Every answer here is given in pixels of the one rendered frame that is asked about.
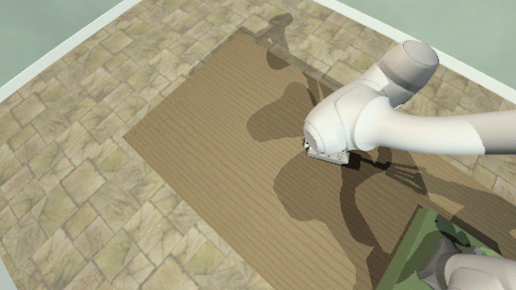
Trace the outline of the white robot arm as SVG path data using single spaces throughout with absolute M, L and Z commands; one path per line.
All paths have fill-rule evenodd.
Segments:
M 396 110 L 438 65 L 429 45 L 400 43 L 312 109 L 304 121 L 307 143 L 321 154 L 377 146 L 423 154 L 516 154 L 516 109 L 446 117 Z M 516 290 L 516 261 L 482 255 L 473 245 L 465 252 L 440 238 L 418 278 L 433 290 Z

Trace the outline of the white power strip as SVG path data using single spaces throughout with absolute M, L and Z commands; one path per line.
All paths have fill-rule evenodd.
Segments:
M 337 154 L 321 154 L 321 153 L 314 151 L 310 147 L 309 144 L 306 144 L 306 142 L 307 141 L 305 140 L 304 148 L 308 149 L 308 151 L 307 151 L 308 156 L 316 157 L 316 158 L 319 158 L 322 160 L 326 160 L 326 161 L 330 161 L 330 162 L 334 162 L 334 163 L 338 163 L 338 164 L 342 164 L 342 165 L 348 164 L 350 151 L 344 150 Z

